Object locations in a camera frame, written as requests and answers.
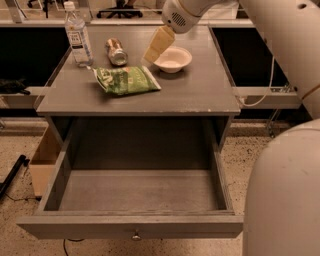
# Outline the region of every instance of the bottle cap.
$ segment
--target bottle cap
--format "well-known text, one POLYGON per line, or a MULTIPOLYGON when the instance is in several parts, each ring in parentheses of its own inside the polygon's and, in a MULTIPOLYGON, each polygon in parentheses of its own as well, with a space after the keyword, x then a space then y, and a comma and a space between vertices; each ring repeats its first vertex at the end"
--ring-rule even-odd
POLYGON ((67 12, 74 11, 76 9, 76 7, 74 6, 74 3, 72 1, 64 2, 63 5, 64 5, 64 9, 67 12))

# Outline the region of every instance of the can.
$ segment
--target can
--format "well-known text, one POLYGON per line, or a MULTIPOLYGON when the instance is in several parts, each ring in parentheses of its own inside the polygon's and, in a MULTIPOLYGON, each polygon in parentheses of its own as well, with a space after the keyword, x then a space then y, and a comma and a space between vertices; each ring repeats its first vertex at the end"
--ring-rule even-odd
POLYGON ((128 54, 123 50, 121 42, 117 38, 110 38, 106 42, 106 50, 110 62, 115 66, 123 66, 128 62, 128 54))

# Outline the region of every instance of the snack bag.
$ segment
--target snack bag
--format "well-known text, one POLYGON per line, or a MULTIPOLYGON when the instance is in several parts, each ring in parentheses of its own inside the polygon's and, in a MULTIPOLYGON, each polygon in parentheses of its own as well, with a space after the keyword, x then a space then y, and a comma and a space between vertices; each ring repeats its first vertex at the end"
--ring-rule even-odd
POLYGON ((160 85, 144 66, 123 68, 91 68, 106 93, 126 95, 161 90, 160 85))

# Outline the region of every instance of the terrazzo floor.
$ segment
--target terrazzo floor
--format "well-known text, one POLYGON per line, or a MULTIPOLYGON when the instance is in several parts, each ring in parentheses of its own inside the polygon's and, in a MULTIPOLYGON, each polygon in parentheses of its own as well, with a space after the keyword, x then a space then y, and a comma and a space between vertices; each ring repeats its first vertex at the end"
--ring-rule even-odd
MULTIPOLYGON (((0 176, 3 179, 20 154, 30 158, 47 126, 43 121, 6 121, 0 130, 0 176)), ((223 168, 236 214, 243 215, 248 179, 252 166, 271 140, 265 123, 234 123, 222 151, 223 168)), ((34 198, 31 177, 21 167, 7 195, 12 199, 34 198)), ((38 240, 15 224, 18 217, 32 215, 39 202, 34 199, 13 201, 8 196, 0 200, 0 255, 202 255, 240 256, 242 235, 236 239, 185 240, 38 240)))

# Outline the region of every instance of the yellow sponge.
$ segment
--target yellow sponge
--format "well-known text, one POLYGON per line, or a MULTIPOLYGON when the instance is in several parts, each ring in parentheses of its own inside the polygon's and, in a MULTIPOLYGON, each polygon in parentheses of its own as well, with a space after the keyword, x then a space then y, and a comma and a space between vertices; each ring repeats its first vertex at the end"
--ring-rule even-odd
POLYGON ((151 63, 155 62, 175 40, 173 30, 168 26, 161 26, 156 29, 151 43, 145 51, 143 58, 151 63))

